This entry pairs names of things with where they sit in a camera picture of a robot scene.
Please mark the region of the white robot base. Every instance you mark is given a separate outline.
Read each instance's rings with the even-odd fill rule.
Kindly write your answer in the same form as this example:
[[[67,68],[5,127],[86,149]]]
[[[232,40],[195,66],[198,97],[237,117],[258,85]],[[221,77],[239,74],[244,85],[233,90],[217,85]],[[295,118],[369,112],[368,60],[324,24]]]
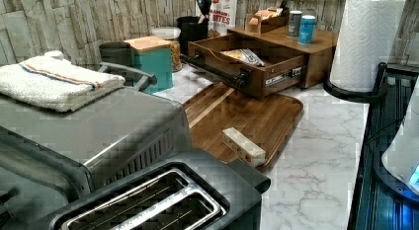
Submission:
[[[419,113],[418,81],[406,114],[390,145],[378,159],[379,178],[396,194],[418,203]]]

